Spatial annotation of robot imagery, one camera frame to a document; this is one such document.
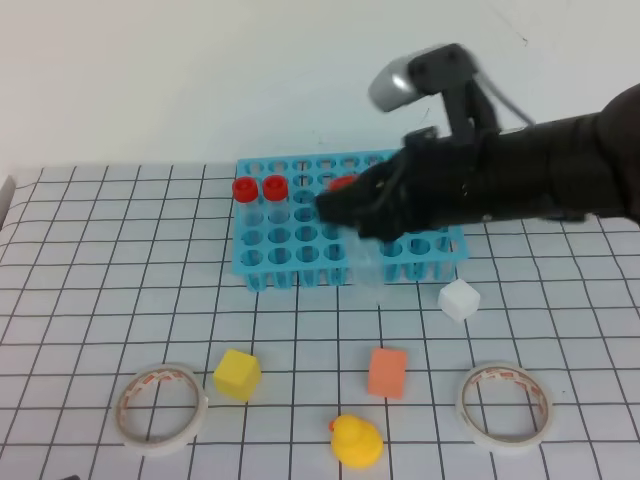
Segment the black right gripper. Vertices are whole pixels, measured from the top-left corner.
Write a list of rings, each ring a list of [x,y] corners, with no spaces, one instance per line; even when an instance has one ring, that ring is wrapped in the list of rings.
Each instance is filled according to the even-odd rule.
[[[414,131],[394,160],[365,170],[315,199],[323,223],[348,227],[361,238],[396,240],[409,232],[491,221],[483,149],[495,136],[482,129],[467,140]]]

